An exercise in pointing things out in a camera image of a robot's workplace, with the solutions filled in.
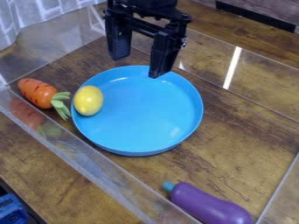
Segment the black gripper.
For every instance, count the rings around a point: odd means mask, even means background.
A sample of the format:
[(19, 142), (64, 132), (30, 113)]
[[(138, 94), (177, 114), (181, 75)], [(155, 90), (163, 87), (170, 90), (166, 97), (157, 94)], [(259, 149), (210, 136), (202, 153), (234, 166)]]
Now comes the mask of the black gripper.
[(130, 55), (132, 32), (152, 38), (148, 76), (154, 79), (173, 70), (179, 51), (187, 46), (186, 31), (193, 17), (177, 5), (178, 0), (107, 0), (110, 56), (122, 60)]

